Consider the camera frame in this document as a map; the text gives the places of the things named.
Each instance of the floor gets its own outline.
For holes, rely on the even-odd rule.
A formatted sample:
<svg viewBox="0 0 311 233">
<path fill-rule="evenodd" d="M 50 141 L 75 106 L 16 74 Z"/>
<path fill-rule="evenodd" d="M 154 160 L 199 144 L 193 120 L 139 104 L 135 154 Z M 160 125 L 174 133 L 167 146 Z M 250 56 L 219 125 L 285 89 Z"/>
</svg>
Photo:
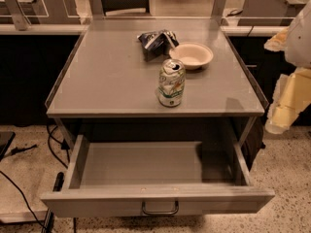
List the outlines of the floor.
<svg viewBox="0 0 311 233">
<path fill-rule="evenodd" d="M 86 0 L 78 0 L 78 11 L 87 15 Z M 151 0 L 154 16 L 208 16 L 213 0 Z M 238 7 L 239 0 L 227 0 L 226 7 Z M 44 216 L 46 207 L 40 195 L 52 190 L 58 172 L 65 168 L 52 157 L 48 148 L 45 126 L 15 127 L 0 125 L 0 131 L 15 131 L 0 170 L 8 175 L 24 192 L 30 207 Z M 55 138 L 62 140 L 58 130 Z M 57 217 L 52 232 L 108 233 L 108 232 L 311 232 L 311 127 L 293 126 L 283 135 L 264 133 L 265 150 L 260 150 L 251 171 L 254 186 L 275 190 L 276 196 L 257 214 L 207 215 L 173 217 Z M 38 147 L 10 156 L 10 150 Z M 66 162 L 66 152 L 51 140 L 56 154 Z M 10 217 L 15 213 L 31 216 L 22 196 L 0 175 L 0 215 Z M 0 233 L 41 232 L 34 223 L 0 224 Z"/>
</svg>

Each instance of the table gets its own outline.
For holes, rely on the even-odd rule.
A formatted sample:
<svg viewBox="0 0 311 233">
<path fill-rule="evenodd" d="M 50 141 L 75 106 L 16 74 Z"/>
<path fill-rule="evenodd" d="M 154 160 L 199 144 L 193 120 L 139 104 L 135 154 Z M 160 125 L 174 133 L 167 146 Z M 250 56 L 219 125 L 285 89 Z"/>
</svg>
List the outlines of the table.
<svg viewBox="0 0 311 233">
<path fill-rule="evenodd" d="M 146 62 L 137 40 L 161 29 L 214 53 L 207 68 L 187 72 L 175 108 L 155 95 L 168 56 Z M 73 154 L 63 190 L 42 196 L 58 216 L 254 213 L 274 196 L 252 186 L 240 149 L 264 108 L 212 19 L 95 20 L 65 71 L 48 116 Z"/>
</svg>

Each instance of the aluminum can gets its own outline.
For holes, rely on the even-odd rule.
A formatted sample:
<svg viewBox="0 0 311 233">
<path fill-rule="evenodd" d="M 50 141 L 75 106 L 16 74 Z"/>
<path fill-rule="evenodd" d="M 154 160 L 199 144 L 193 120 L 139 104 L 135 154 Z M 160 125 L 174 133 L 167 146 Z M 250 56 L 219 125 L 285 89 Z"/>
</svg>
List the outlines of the aluminum can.
<svg viewBox="0 0 311 233">
<path fill-rule="evenodd" d="M 159 71 L 158 100 L 167 107 L 174 107 L 182 102 L 185 87 L 186 69 L 180 60 L 167 59 Z"/>
</svg>

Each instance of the black snack package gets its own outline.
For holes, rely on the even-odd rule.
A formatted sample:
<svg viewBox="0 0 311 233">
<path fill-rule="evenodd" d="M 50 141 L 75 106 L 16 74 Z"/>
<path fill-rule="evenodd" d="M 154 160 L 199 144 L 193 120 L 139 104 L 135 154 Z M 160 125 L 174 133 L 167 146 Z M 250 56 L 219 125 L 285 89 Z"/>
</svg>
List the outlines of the black snack package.
<svg viewBox="0 0 311 233">
<path fill-rule="evenodd" d="M 170 47 L 168 38 L 175 47 L 179 45 L 176 36 L 172 31 L 163 29 L 141 34 L 138 37 L 138 40 L 142 43 L 145 60 L 150 61 L 161 54 L 165 54 L 167 48 Z"/>
</svg>

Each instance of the power cord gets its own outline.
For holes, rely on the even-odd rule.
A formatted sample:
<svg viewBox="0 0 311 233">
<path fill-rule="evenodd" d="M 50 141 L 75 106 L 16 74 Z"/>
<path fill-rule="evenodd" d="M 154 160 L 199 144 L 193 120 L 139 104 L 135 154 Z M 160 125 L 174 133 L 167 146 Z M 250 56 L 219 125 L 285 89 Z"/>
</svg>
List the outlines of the power cord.
<svg viewBox="0 0 311 233">
<path fill-rule="evenodd" d="M 27 199 L 26 199 L 24 193 L 23 193 L 22 190 L 18 187 L 18 185 L 15 184 L 15 182 L 12 181 L 12 180 L 11 180 L 5 173 L 3 173 L 1 170 L 0 170 L 0 174 L 2 174 L 2 175 L 3 175 L 3 176 L 4 176 L 4 177 L 5 177 L 19 192 L 20 192 L 20 194 L 21 194 L 23 200 L 24 200 L 25 203 L 26 203 L 26 206 L 27 206 L 29 212 L 33 215 L 33 217 L 34 217 L 34 218 L 36 219 L 36 221 L 40 224 L 40 226 L 41 226 L 42 228 L 44 228 L 44 229 L 47 230 L 47 228 L 41 223 L 41 221 L 37 218 L 37 216 L 35 215 L 35 213 L 31 210 L 31 208 L 30 208 L 30 206 L 29 206 L 29 203 L 28 203 L 28 201 L 27 201 Z"/>
<path fill-rule="evenodd" d="M 56 155 L 56 153 L 52 150 L 52 146 L 51 146 L 51 139 L 54 139 L 55 141 L 57 141 L 58 143 L 60 143 L 57 139 L 55 139 L 55 137 L 52 135 L 52 133 L 56 130 L 57 126 L 50 132 L 49 126 L 47 126 L 47 130 L 49 133 L 49 137 L 48 137 L 48 147 L 49 150 L 51 152 L 51 154 L 54 156 L 55 159 L 57 159 L 66 169 L 68 169 L 68 166 Z"/>
</svg>

